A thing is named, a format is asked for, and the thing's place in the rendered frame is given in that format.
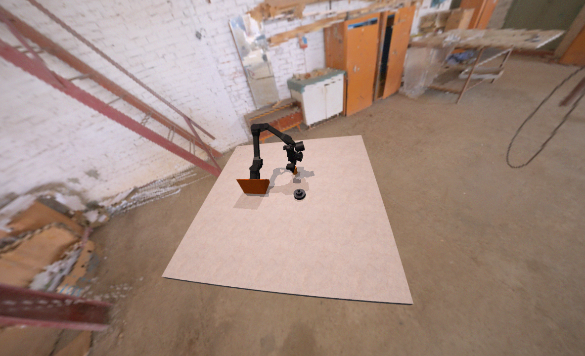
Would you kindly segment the dark grey round pedestal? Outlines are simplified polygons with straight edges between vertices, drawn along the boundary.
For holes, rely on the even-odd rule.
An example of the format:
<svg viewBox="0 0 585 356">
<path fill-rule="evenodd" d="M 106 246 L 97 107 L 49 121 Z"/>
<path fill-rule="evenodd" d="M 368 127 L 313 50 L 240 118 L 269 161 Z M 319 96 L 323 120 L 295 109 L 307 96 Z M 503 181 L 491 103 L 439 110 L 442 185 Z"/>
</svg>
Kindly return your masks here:
<svg viewBox="0 0 585 356">
<path fill-rule="evenodd" d="M 306 194 L 305 191 L 303 189 L 296 189 L 294 191 L 294 198 L 295 200 L 302 200 L 303 198 L 305 198 Z"/>
</svg>

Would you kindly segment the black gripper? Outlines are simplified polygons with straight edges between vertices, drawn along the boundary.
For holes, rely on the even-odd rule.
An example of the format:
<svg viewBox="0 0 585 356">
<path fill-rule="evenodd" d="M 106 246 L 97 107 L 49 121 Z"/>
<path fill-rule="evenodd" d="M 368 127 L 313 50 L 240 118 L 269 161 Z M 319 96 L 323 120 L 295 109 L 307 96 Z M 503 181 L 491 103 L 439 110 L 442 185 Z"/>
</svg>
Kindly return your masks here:
<svg viewBox="0 0 585 356">
<path fill-rule="evenodd" d="M 286 157 L 288 157 L 288 161 L 291 162 L 291 164 L 286 164 L 286 169 L 290 170 L 291 172 L 294 172 L 295 165 L 297 163 L 297 160 L 294 161 L 294 156 L 295 156 L 295 153 L 294 153 L 294 155 L 286 155 Z"/>
</svg>

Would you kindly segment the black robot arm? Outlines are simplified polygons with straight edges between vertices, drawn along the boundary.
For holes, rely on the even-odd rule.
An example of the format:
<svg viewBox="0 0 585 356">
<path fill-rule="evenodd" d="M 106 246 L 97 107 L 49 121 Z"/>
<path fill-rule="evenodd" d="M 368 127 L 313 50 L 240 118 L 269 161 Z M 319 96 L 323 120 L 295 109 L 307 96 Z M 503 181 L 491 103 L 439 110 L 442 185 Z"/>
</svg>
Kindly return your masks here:
<svg viewBox="0 0 585 356">
<path fill-rule="evenodd" d="M 285 146 L 283 146 L 283 150 L 286 150 L 286 154 L 287 155 L 294 155 L 294 161 L 302 161 L 302 152 L 305 150 L 304 144 L 303 142 L 295 142 L 294 140 L 292 140 L 290 135 L 287 135 L 285 133 L 280 132 L 279 130 L 273 128 L 272 126 L 270 126 L 268 123 L 263 123 L 263 124 L 253 124 L 251 125 L 251 132 L 252 132 L 252 136 L 253 136 L 253 149 L 254 149 L 254 158 L 253 158 L 253 163 L 251 165 L 251 167 L 249 168 L 250 171 L 250 179 L 260 179 L 260 173 L 259 170 L 262 168 L 263 165 L 263 160 L 260 158 L 259 155 L 259 135 L 260 132 L 263 131 L 270 131 L 271 133 L 273 133 L 274 135 L 278 136 L 279 139 L 283 140 L 283 142 L 285 142 Z M 296 153 L 294 151 L 299 152 Z"/>
</svg>

